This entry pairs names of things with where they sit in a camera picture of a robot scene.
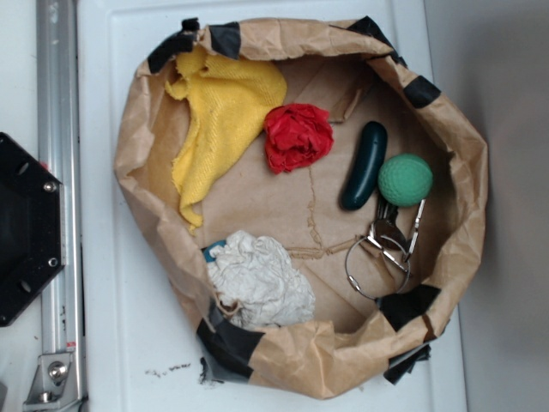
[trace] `yellow cloth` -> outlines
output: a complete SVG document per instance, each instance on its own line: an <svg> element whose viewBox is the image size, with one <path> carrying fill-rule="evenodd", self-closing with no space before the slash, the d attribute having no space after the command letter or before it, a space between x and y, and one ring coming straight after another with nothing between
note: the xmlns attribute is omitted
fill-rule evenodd
<svg viewBox="0 0 549 412"><path fill-rule="evenodd" d="M173 161L172 179L181 201L179 212L190 232L202 225L192 210L212 184L233 166L261 133L267 113L282 105L287 84L271 62L211 55L200 46L176 57L181 77L166 91L187 99L190 127Z"/></svg>

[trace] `crumpled red fabric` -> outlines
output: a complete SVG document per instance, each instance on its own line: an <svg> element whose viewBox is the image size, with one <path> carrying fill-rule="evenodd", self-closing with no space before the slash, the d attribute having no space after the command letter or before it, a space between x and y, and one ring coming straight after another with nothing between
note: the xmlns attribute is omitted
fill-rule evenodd
<svg viewBox="0 0 549 412"><path fill-rule="evenodd" d="M307 167L332 149L334 138L329 112L316 106L292 103L276 107L265 117L265 153L276 174Z"/></svg>

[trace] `crumpled white rag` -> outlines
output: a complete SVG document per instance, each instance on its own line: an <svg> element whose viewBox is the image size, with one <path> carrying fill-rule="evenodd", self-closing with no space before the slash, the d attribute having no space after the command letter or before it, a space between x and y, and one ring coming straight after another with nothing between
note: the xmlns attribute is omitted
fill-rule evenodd
<svg viewBox="0 0 549 412"><path fill-rule="evenodd" d="M284 247L269 236L238 231L209 251L208 273L223 306L238 307L231 323L248 330L313 319L315 295L292 267Z"/></svg>

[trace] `black tape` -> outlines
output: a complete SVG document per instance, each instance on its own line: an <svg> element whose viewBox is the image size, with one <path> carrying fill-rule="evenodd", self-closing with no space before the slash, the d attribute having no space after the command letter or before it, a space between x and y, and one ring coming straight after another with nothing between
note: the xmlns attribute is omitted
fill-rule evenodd
<svg viewBox="0 0 549 412"><path fill-rule="evenodd" d="M347 27L347 30L355 33L360 33L365 36L371 36L374 39L388 45L391 49L393 49L393 51L389 54L391 58L395 62L402 64L404 67L407 67L404 58L399 56L389 39L387 39L385 34L383 34L383 32L381 31L381 28L379 28L379 26L369 16L366 16L363 19L356 21L351 26Z"/></svg>
<svg viewBox="0 0 549 412"><path fill-rule="evenodd" d="M404 88L404 95L416 109L429 106L440 94L441 91L423 76L416 77Z"/></svg>
<svg viewBox="0 0 549 412"><path fill-rule="evenodd" d="M209 329L204 320L196 331L205 349L203 352L209 367L208 376L213 380L247 382L253 373L248 362L264 334L231 324L214 302L209 320L215 332Z"/></svg>
<svg viewBox="0 0 549 412"><path fill-rule="evenodd" d="M439 288L419 285L405 294L389 294L377 298L376 303L393 329L398 331L412 319L425 314L438 294Z"/></svg>
<svg viewBox="0 0 549 412"><path fill-rule="evenodd" d="M231 22L223 25L212 25L209 27L212 35L212 49L234 60L240 55L240 25Z"/></svg>
<svg viewBox="0 0 549 412"><path fill-rule="evenodd" d="M389 369L383 374L391 384L396 385L405 373L411 373L415 362L428 361L431 357L431 346L427 343L389 360Z"/></svg>
<svg viewBox="0 0 549 412"><path fill-rule="evenodd" d="M148 56L148 68L151 73L158 73L164 65L179 53L192 52L196 40L196 31L200 28L198 19L187 19L181 22L181 30L165 39Z"/></svg>

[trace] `dark green cucumber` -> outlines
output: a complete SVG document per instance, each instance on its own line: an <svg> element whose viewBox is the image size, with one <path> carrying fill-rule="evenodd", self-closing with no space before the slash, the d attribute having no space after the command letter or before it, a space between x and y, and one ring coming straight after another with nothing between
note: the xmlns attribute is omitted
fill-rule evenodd
<svg viewBox="0 0 549 412"><path fill-rule="evenodd" d="M340 205L345 210L358 210L365 205L377 185L377 174L385 160L387 131L378 122L369 122L362 130L353 169L341 193Z"/></svg>

